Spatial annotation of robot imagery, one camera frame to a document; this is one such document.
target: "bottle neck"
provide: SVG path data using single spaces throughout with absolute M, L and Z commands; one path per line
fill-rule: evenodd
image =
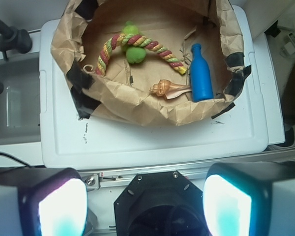
M 200 48 L 194 48 L 193 49 L 193 59 L 200 58 L 201 57 L 201 49 Z

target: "blue plastic bottle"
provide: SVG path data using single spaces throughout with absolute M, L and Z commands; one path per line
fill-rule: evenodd
M 210 77 L 210 69 L 206 60 L 201 55 L 201 45 L 192 45 L 193 60 L 190 66 L 190 80 L 193 102 L 212 99 L 213 90 Z

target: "rope toy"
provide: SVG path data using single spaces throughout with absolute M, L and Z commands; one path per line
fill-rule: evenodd
M 120 33 L 114 35 L 110 38 L 103 46 L 103 49 L 100 52 L 97 61 L 97 67 L 95 69 L 95 73 L 97 75 L 104 76 L 109 58 L 111 57 L 113 50 L 117 46 L 124 45 L 133 45 L 135 47 L 146 48 L 152 52 L 156 52 L 162 59 L 169 63 L 169 65 L 175 70 L 178 71 L 181 75 L 186 73 L 187 69 L 181 63 L 181 60 L 175 57 L 175 55 L 169 51 L 162 44 L 159 44 L 157 41 L 153 41 L 150 38 L 146 38 L 145 36 L 139 34 L 125 34 Z

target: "white container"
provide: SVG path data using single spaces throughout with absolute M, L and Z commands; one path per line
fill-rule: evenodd
M 91 117 L 79 120 L 50 45 L 58 20 L 41 30 L 41 142 L 47 167 L 112 169 L 207 160 L 263 151 L 268 145 L 265 106 L 244 11 L 234 6 L 252 73 L 235 107 L 216 119 L 180 127 L 140 127 Z

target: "cyan light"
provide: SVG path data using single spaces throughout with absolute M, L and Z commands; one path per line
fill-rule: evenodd
M 248 236 L 251 196 L 219 175 L 209 176 L 203 189 L 203 207 L 213 236 Z
M 42 236 L 79 236 L 83 234 L 88 202 L 85 184 L 70 179 L 38 205 Z

